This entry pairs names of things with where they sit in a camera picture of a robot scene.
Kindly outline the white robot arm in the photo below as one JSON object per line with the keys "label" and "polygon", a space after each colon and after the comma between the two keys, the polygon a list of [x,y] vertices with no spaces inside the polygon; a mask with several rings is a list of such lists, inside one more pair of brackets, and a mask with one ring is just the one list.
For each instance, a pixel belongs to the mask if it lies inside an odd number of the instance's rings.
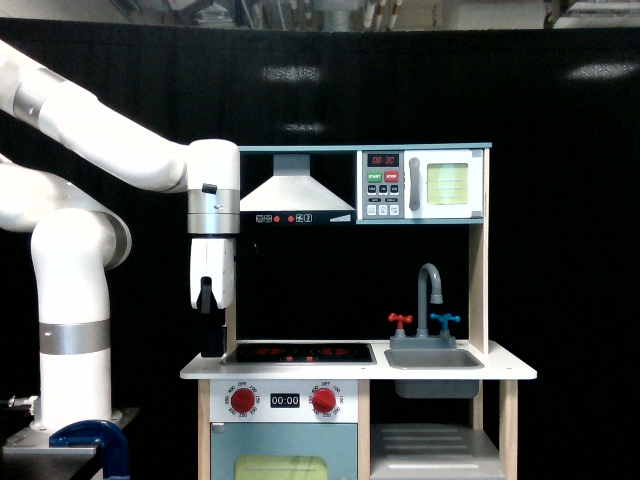
{"label": "white robot arm", "polygon": [[[240,153],[218,139],[169,141],[14,47],[1,47],[1,108],[91,164],[142,190],[188,196],[192,306],[207,313],[235,296]],[[31,237],[39,320],[37,429],[108,420],[111,404],[108,270],[131,250],[126,223],[71,182],[1,162],[1,226]]]}

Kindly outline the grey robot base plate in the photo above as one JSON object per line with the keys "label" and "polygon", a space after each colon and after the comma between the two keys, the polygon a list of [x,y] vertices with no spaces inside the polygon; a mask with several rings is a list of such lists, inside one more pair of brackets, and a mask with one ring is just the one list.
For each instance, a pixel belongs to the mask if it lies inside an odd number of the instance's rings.
{"label": "grey robot base plate", "polygon": [[2,446],[8,456],[56,459],[101,458],[104,479],[130,479],[129,444],[123,429],[138,415],[136,407],[112,412],[109,420],[84,420],[50,432],[32,423]]}

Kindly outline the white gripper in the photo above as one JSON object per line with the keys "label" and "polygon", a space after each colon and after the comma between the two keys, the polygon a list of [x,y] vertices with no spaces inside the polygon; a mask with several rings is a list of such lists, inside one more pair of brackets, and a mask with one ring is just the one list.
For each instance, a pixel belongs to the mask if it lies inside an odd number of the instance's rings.
{"label": "white gripper", "polygon": [[194,236],[190,250],[190,299],[200,314],[203,357],[225,353],[225,310],[235,298],[235,239]]}

